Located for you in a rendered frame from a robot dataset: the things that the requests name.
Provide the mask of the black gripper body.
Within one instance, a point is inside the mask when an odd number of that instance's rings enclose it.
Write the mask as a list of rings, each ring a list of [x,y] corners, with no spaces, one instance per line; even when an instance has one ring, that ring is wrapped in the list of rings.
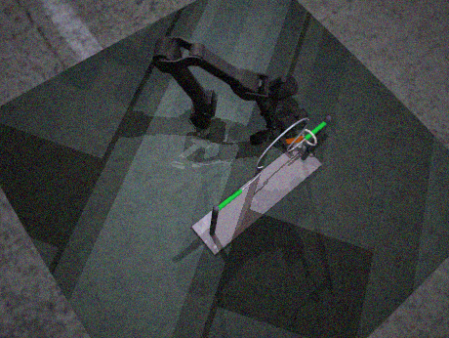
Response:
[[[255,133],[254,135],[250,136],[250,142],[252,144],[252,146],[254,145],[260,145],[262,143],[264,143],[265,141],[269,140],[269,138],[271,137],[276,137],[277,135],[281,134],[280,129],[281,130],[286,130],[286,129],[282,129],[280,127],[277,127],[275,129],[272,129],[270,122],[269,122],[269,112],[273,111],[273,113],[276,113],[278,111],[278,107],[281,107],[282,104],[280,104],[278,101],[270,106],[267,106],[265,108],[261,109],[261,116],[264,116],[265,122],[266,122],[266,128],[269,128],[267,130],[263,130],[263,131],[259,131],[257,133]],[[300,111],[300,115],[298,115],[296,118],[297,119],[303,119],[303,118],[307,118],[307,112],[304,108],[299,109]]]

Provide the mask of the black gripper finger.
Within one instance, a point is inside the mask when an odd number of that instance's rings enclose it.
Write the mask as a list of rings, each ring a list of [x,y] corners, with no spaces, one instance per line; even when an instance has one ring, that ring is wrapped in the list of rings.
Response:
[[[282,134],[282,133],[281,133],[281,134]],[[269,139],[272,139],[272,140],[275,141],[281,134],[277,135],[276,137],[271,137],[271,138],[269,138]],[[285,138],[284,138],[284,135],[283,135],[280,139],[278,139],[276,142],[277,142],[280,146],[282,146],[285,150],[287,150],[288,144],[287,144],[287,142],[286,142],[286,140],[285,140]]]
[[[292,138],[292,133],[293,133],[293,130],[294,130],[295,127],[296,127],[296,125],[284,134],[284,138],[285,139],[291,139]],[[280,130],[280,132],[283,133],[286,130]],[[292,148],[293,148],[293,145],[290,146],[290,149],[292,149]]]

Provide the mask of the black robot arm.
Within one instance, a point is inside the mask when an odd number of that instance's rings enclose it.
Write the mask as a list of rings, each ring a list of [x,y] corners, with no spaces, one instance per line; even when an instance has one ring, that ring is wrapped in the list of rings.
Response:
[[[182,58],[181,49],[189,50],[188,56]],[[200,42],[190,42],[181,37],[165,36],[157,40],[152,63],[163,73],[169,73],[192,99],[190,117],[187,120],[197,132],[213,124],[218,95],[214,90],[205,90],[187,68],[198,66],[208,73],[226,82],[232,91],[245,101],[256,101],[259,108],[265,108],[277,101],[298,94],[298,85],[291,76],[281,76],[271,81],[270,75],[238,69],[224,61]],[[259,82],[262,80],[262,86]],[[278,111],[269,112],[272,129],[288,129],[297,122],[300,111],[296,105],[287,109],[282,106]],[[198,131],[199,130],[199,131]]]

